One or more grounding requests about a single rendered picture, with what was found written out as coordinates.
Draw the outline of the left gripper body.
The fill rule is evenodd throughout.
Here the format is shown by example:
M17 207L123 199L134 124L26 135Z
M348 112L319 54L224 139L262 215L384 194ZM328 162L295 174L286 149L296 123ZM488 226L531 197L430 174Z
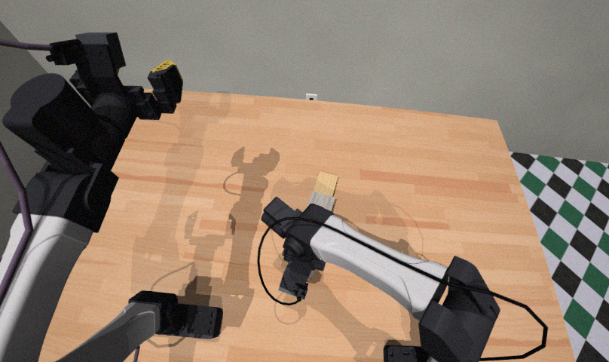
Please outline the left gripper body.
M173 114L176 104L181 102L183 83L175 65L150 71L147 79L154 95L144 92L142 86L124 86L125 95L109 92L93 95L80 79L78 70L69 81L90 104L97 117L113 123L126 139L137 117L141 120L159 120L161 113Z

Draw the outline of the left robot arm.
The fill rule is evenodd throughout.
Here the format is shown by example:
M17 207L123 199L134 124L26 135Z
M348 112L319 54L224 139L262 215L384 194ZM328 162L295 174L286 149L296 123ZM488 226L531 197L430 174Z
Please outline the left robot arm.
M46 60L76 64L93 95L125 95L116 72L126 66L118 33L75 37L75 44L49 48ZM125 138L56 73L22 84L2 123L46 160L25 188L32 221L24 227L19 199L0 262L0 362L38 362L68 277L109 208L119 179L111 170ZM179 304L175 293L142 290L114 320L55 362L124 362L154 334L212 339L218 312Z

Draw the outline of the light wooden plank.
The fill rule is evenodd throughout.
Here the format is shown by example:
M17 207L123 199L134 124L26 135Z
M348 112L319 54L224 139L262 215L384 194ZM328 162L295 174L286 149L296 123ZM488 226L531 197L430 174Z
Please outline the light wooden plank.
M324 195L333 196L335 184L338 176L320 171L317 177L317 182L314 187L314 192Z

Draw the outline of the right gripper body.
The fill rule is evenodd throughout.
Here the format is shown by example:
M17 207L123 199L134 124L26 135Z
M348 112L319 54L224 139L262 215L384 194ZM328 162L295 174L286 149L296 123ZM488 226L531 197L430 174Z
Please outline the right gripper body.
M285 239L284 244L283 244L283 248L284 248L284 250L283 250L283 254L282 254L282 256L284 256L283 260L285 260L285 261L287 261L287 262L288 262L288 261L290 260L291 256L295 256L295 255L294 255L292 252L290 252L290 251L289 251L289 250L288 250L288 249L285 247L285 243L286 243L286 240L287 240L287 239L288 239L288 238L286 238L286 239ZM310 258L304 258L304 257L303 257L303 258L300 258L300 259L299 259L297 256L295 256L295 257L296 257L296 258L297 258L299 261L301 261L301 262L312 262L312 263L314 264L314 266L313 266L312 270L317 269L317 270L323 271L323 270L324 270L324 268L325 268L325 264L326 264L326 263L325 263L323 260L320 260L320 261L318 262L318 261L316 261L315 259L312 259L311 257L310 257Z

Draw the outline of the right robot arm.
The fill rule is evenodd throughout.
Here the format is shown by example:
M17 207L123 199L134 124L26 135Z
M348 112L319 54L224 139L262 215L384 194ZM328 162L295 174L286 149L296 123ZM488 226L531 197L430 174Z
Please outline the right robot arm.
M448 295L439 304L447 287L442 280L489 290L474 264L454 256L447 267L399 252L358 232L316 204L310 204L302 213L275 197L263 211L261 221L268 227L286 217L325 224L291 219L271 229L282 239L288 238L285 247L299 259L323 260L354 273L394 298L419 320L421 347L389 345L387 362L479 362L500 314L494 297L448 286ZM278 290L305 299L306 282L314 264L301 262L295 256L291 256Z

